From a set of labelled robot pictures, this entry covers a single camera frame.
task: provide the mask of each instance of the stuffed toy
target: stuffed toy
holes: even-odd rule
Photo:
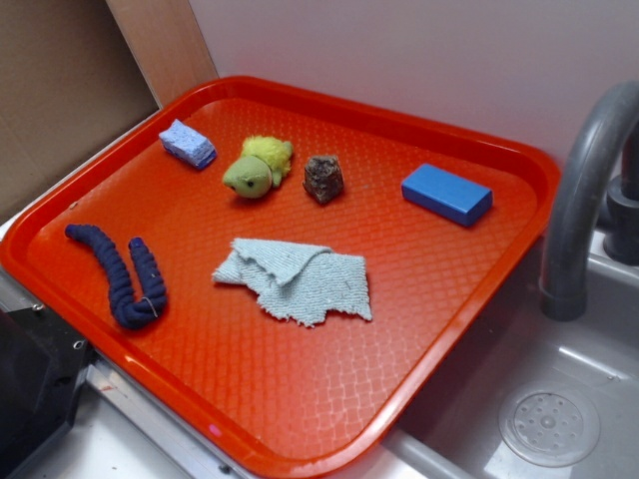
[[[278,188],[291,170],[293,145],[274,137],[249,137],[240,157],[224,173],[223,183],[244,198],[261,198]]]

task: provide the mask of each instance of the tray rim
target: tray rim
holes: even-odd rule
[[[264,92],[269,93],[266,100]],[[462,304],[449,324],[440,332],[433,346],[413,366],[372,420],[346,446],[334,453],[312,460],[278,456],[275,461],[274,457],[277,455],[270,453],[270,449],[266,446],[260,447],[255,439],[252,441],[248,433],[233,434],[234,429],[241,428],[238,425],[233,427],[233,421],[229,418],[227,419],[230,422],[230,428],[225,431],[224,440],[209,431],[200,430],[208,439],[254,473],[287,478],[325,474],[345,466],[379,441],[383,432],[389,428],[419,386],[435,370],[445,353],[454,346],[463,331],[472,324],[483,306],[532,247],[547,224],[559,180],[559,170],[545,153],[517,142],[266,80],[252,77],[228,77],[203,84],[187,92],[36,201],[14,222],[0,242],[0,263],[14,278],[28,286],[37,297],[47,303],[49,298],[55,297],[55,284],[48,281],[28,263],[25,257],[27,249],[24,245],[37,235],[40,227],[48,224],[69,205],[100,183],[100,181],[97,184],[87,182],[86,179],[107,178],[145,150],[150,143],[155,142],[158,134],[166,130],[174,119],[184,120],[197,109],[228,98],[254,100],[261,104],[306,114],[323,121],[466,159],[480,165],[482,161],[478,161],[477,158],[484,156],[476,152],[490,153],[491,163],[486,166],[519,177],[529,184],[537,195],[537,210],[528,224]],[[475,152],[476,156],[468,158],[469,149]],[[515,157],[525,161],[513,162]],[[58,306],[56,311],[63,317],[90,314],[89,311],[83,310],[81,305]],[[84,324],[81,332],[91,336],[97,343],[109,341],[109,334],[98,326],[92,326],[90,322]],[[130,347],[112,341],[109,348],[111,352],[109,357],[145,387],[152,383],[150,390],[158,397],[161,399],[181,397],[184,400],[185,389],[190,390],[189,388],[183,385],[181,387],[180,383],[175,383],[169,378],[160,380],[157,374],[149,373],[144,364],[131,361]],[[190,407],[181,407],[176,412],[191,424],[211,422],[207,419],[210,416],[201,410],[203,404],[195,402],[189,401]],[[211,404],[207,403],[206,406],[209,409],[212,408]],[[216,422],[223,421],[220,421],[220,417],[216,417]]]

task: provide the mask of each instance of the blue sponge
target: blue sponge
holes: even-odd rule
[[[169,130],[160,134],[160,141],[167,152],[197,170],[207,167],[218,155],[207,137],[180,120],[174,121]]]
[[[490,189],[431,165],[422,165],[410,174],[401,183],[401,193],[410,202],[465,227],[492,207]]]

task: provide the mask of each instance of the gray sink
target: gray sink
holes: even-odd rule
[[[558,322],[539,311],[540,263],[538,245],[402,415],[458,466],[428,477],[639,477],[637,269],[592,254],[586,314]]]

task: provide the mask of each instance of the drain cover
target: drain cover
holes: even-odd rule
[[[579,462],[597,445],[599,415],[579,391],[559,383],[528,383],[499,411],[501,435],[515,454],[539,466]]]

